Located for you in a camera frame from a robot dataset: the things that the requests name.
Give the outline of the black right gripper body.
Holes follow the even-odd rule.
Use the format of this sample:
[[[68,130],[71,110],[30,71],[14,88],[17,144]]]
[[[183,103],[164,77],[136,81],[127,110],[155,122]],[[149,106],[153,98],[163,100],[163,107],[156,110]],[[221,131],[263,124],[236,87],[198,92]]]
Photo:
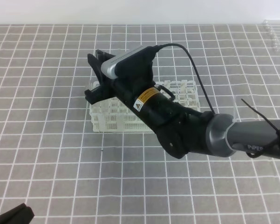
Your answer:
[[[157,136],[163,149],[181,159],[189,152],[211,155],[206,145],[206,125],[213,117],[169,100],[155,88],[152,67],[138,76],[130,72],[126,77],[109,79],[97,66],[92,66],[99,87],[85,91],[91,103],[117,97]]]

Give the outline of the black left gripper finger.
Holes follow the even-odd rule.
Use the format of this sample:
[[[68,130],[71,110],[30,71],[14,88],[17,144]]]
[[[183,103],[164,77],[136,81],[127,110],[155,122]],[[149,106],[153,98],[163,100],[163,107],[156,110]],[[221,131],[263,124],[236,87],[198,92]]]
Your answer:
[[[95,53],[87,54],[87,60],[89,65],[91,66],[92,70],[94,71],[99,84],[103,84],[104,82],[104,75],[101,71],[101,65],[104,62],[105,55],[104,53]]]

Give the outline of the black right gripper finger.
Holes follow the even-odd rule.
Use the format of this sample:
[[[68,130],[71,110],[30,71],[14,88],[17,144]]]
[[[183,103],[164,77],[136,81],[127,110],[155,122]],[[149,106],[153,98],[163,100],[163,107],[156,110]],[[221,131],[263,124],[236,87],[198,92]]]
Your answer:
[[[97,49],[95,52],[95,57],[97,59],[97,64],[102,65],[103,62],[115,57],[115,55]]]

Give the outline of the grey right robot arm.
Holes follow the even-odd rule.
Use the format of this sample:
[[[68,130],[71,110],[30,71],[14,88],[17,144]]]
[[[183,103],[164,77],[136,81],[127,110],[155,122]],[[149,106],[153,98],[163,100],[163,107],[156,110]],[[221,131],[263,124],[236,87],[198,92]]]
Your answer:
[[[237,151],[250,158],[280,159],[280,120],[235,122],[229,114],[198,112],[175,101],[153,81],[152,62],[162,46],[139,47],[115,56],[101,50],[88,54],[99,81],[85,91],[90,104],[118,98],[157,136],[163,149],[180,159],[189,152],[229,157]]]

